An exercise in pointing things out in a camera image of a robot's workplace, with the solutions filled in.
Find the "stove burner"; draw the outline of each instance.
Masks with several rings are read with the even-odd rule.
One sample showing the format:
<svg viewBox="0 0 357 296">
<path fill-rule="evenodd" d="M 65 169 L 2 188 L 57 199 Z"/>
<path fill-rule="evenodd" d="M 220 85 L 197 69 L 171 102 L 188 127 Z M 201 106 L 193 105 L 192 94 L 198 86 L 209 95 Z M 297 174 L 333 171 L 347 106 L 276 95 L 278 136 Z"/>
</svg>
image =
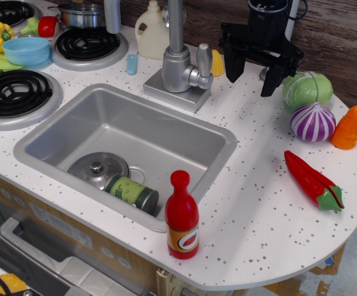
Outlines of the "stove burner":
<svg viewBox="0 0 357 296">
<path fill-rule="evenodd" d="M 119 39 L 104 28 L 72 28 L 56 41 L 57 50 L 68 60 L 95 60 L 117 50 Z"/>
<path fill-rule="evenodd" d="M 34 9 L 27 3 L 20 1 L 0 1 L 0 22 L 11 27 L 32 17 Z"/>
<path fill-rule="evenodd" d="M 34 111 L 51 96 L 48 80 L 38 72 L 15 70 L 0 74 L 0 117 Z"/>
</svg>

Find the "blue bowl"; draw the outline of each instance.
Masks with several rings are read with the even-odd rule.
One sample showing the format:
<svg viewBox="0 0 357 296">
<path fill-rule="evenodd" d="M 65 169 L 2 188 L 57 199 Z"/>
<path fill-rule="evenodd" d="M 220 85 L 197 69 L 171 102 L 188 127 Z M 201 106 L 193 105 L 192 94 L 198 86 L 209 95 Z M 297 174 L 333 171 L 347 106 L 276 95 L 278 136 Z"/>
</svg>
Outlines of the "blue bowl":
<svg viewBox="0 0 357 296">
<path fill-rule="evenodd" d="M 16 65 L 36 65 L 49 58 L 49 41 L 39 37 L 11 39 L 3 43 L 7 60 Z"/>
</svg>

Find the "purple onion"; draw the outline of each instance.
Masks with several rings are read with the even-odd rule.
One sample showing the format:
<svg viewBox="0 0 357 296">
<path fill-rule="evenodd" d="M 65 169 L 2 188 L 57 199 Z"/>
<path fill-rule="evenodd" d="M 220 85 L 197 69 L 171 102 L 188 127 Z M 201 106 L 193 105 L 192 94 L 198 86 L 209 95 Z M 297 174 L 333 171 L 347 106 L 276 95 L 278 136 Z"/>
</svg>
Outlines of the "purple onion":
<svg viewBox="0 0 357 296">
<path fill-rule="evenodd" d="M 308 142 L 329 139 L 336 129 L 336 119 L 326 106 L 319 102 L 299 107 L 290 119 L 295 135 Z"/>
</svg>

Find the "black robotic arm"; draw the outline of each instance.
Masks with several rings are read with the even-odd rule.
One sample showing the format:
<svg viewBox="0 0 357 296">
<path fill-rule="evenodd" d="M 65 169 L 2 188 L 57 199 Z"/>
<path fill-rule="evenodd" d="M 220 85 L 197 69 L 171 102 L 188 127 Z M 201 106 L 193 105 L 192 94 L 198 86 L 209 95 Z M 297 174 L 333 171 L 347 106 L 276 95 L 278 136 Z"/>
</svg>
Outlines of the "black robotic arm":
<svg viewBox="0 0 357 296">
<path fill-rule="evenodd" d="M 268 67 L 262 97 L 271 96 L 285 77 L 295 76 L 304 53 L 285 37 L 292 1 L 248 0 L 247 25 L 222 23 L 220 46 L 224 49 L 226 76 L 231 82 L 243 74 L 247 58 Z"/>
</svg>

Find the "wooden wall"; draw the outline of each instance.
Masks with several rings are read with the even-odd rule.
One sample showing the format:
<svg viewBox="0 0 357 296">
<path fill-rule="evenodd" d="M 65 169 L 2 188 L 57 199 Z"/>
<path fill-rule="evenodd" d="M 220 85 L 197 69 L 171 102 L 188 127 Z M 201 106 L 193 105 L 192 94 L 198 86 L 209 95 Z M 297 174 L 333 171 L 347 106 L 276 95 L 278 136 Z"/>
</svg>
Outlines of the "wooden wall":
<svg viewBox="0 0 357 296">
<path fill-rule="evenodd" d="M 88 0 L 102 4 L 102 0 Z M 158 0 L 160 7 L 166 0 Z M 300 70 L 313 70 L 328 77 L 334 93 L 351 107 L 357 105 L 357 2 L 308 0 L 309 11 L 295 24 L 292 42 L 305 52 Z M 148 0 L 121 0 L 121 20 L 134 27 L 146 11 Z M 247 0 L 184 0 L 187 20 L 184 41 L 218 47 L 222 22 L 247 23 Z"/>
</svg>

